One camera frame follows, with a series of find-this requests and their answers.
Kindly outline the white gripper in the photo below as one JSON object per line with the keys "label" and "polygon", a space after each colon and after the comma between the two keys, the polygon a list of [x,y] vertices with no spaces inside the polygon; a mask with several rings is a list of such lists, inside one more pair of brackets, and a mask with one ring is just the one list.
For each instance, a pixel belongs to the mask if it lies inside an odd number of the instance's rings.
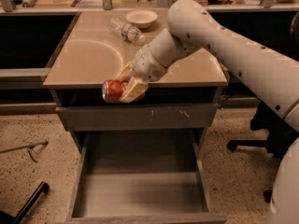
{"label": "white gripper", "polygon": [[149,82],[160,80],[167,71],[167,68],[156,61],[150,46],[144,45],[135,54],[133,62],[128,62],[116,77],[120,81],[129,81],[120,102],[129,104],[135,101],[147,91]]}

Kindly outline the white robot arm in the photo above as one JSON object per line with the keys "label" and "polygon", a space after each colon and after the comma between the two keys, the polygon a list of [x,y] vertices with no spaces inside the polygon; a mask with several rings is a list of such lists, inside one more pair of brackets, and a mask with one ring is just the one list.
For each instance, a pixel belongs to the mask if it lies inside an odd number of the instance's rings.
{"label": "white robot arm", "polygon": [[[138,81],[134,90],[123,93],[122,102],[143,94],[175,61],[205,49],[299,132],[299,62],[221,26],[193,0],[178,0],[166,19],[168,27],[118,74],[120,80]],[[299,224],[299,138],[278,167],[266,224]]]}

